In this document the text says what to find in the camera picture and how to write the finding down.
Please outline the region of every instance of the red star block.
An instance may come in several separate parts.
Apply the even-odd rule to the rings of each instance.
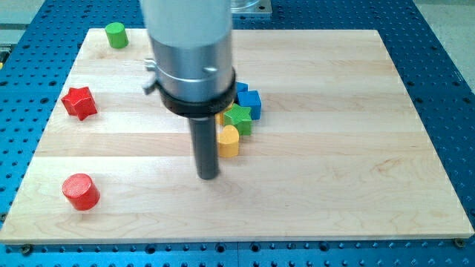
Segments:
[[[89,87],[69,88],[68,94],[63,96],[61,101],[68,114],[77,116],[81,121],[87,116],[97,113],[96,103]]]

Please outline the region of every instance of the green cylinder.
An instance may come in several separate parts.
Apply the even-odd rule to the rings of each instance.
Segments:
[[[112,48],[124,48],[128,45],[125,26],[120,22],[112,22],[105,26],[105,33]]]

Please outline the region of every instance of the red cylinder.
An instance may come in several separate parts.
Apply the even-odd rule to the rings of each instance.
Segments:
[[[87,174],[74,174],[62,184],[62,193],[78,211],[93,208],[99,202],[100,193]]]

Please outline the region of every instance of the wooden tabletop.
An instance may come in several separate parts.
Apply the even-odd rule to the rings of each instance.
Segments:
[[[153,74],[145,30],[110,48],[91,29],[65,83],[98,114],[58,101],[13,206],[3,243],[153,243],[469,237],[474,233],[375,30],[236,30],[239,82],[261,120],[221,174],[196,175],[186,119],[141,89]],[[76,211],[75,173],[101,192]]]

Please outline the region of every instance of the blue optical breadboard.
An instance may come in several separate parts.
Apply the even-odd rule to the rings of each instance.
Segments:
[[[377,29],[475,222],[475,96],[412,1],[272,1],[236,29]],[[137,0],[46,0],[0,70],[0,221],[90,27],[143,27]],[[475,266],[475,238],[295,243],[0,244],[0,267]]]

